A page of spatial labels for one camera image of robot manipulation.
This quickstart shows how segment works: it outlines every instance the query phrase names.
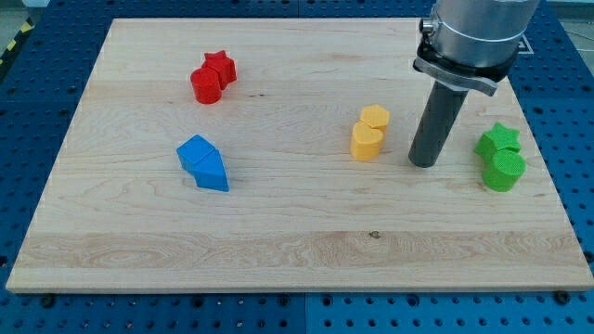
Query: blue block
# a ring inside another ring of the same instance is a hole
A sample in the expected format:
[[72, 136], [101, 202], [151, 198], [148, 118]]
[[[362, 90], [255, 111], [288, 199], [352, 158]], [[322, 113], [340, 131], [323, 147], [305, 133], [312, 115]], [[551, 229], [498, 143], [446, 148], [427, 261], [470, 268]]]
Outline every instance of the blue block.
[[204, 158], [192, 172], [196, 186], [219, 191], [229, 191], [226, 182], [225, 165], [221, 153], [216, 149]]
[[177, 149], [177, 156], [182, 168], [193, 173], [198, 164], [215, 150], [214, 146], [199, 135], [191, 137]]

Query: wood grain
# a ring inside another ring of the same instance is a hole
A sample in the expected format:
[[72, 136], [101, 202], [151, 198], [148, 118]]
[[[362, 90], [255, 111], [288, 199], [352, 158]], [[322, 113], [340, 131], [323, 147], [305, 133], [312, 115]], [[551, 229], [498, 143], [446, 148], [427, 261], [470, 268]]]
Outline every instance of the wood grain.
[[[17, 293], [511, 291], [594, 282], [507, 81], [469, 94], [435, 167], [407, 159], [431, 79], [415, 19], [116, 19], [7, 288]], [[226, 49], [239, 80], [194, 101]], [[349, 153], [361, 108], [382, 154]], [[472, 150], [521, 130], [527, 171], [487, 189]], [[204, 135], [231, 191], [197, 189], [175, 149]]]

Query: yellow heart block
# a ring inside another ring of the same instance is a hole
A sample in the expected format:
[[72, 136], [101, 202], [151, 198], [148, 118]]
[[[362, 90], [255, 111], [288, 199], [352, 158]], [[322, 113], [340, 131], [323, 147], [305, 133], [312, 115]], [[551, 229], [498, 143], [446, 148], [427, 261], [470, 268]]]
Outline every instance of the yellow heart block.
[[364, 122], [357, 122], [353, 126], [351, 137], [351, 154], [358, 161], [368, 161], [380, 155], [383, 144], [383, 132], [372, 129]]
[[378, 129], [386, 134], [388, 123], [390, 122], [390, 111], [380, 105], [364, 107], [361, 111], [359, 120], [372, 129]]

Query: blue perforated table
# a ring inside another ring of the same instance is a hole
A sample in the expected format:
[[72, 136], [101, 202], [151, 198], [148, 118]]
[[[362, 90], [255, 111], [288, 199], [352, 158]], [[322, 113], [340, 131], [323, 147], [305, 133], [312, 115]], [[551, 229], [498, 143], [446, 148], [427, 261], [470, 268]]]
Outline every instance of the blue perforated table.
[[[0, 86], [0, 281], [6, 283], [113, 18], [420, 17], [425, 0], [53, 0]], [[510, 80], [590, 261], [594, 79], [543, 2]], [[163, 61], [174, 50], [163, 50]], [[594, 330], [594, 293], [14, 296], [0, 333]]]

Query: green star block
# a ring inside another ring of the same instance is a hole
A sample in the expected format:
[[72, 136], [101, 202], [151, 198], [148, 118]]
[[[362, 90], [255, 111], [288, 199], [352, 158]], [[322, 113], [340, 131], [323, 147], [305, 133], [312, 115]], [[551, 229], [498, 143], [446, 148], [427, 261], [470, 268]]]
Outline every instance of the green star block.
[[520, 131], [507, 128], [500, 122], [496, 122], [493, 129], [481, 136], [474, 152], [483, 158], [485, 164], [489, 164], [493, 155], [502, 149], [520, 152], [522, 147], [518, 141], [519, 134]]
[[509, 191], [526, 170], [526, 162], [516, 152], [502, 149], [487, 163], [483, 172], [484, 183], [495, 191]]

